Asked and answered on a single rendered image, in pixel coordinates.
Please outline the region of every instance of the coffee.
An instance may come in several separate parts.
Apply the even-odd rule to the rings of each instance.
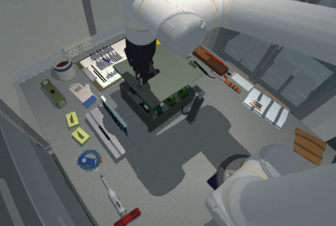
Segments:
[[[66,66],[68,63],[69,63],[69,61],[63,61],[63,62],[60,62],[56,67],[63,67],[63,66]]]

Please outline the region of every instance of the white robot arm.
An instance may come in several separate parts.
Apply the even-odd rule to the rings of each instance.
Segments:
[[[126,55],[135,77],[159,71],[155,40],[187,55],[206,33],[224,27],[336,65],[336,9],[291,0],[123,0]],[[132,49],[142,56],[132,56]]]

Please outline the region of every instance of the wall socket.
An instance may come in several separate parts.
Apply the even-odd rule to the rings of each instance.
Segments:
[[[85,53],[93,48],[94,48],[94,42],[92,41],[90,36],[86,36],[80,38],[77,41],[69,43],[66,46],[63,46],[62,49],[66,55],[68,55],[71,58],[74,58],[75,56]]]

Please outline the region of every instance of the mug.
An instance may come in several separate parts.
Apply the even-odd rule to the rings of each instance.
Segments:
[[[56,56],[52,61],[52,67],[61,81],[70,81],[76,75],[76,70],[68,55]]]

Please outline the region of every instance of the glove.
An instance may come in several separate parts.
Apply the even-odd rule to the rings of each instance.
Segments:
[[[85,84],[85,87],[79,83],[71,84],[69,90],[83,103],[86,108],[98,100],[96,95],[92,94],[89,84]]]

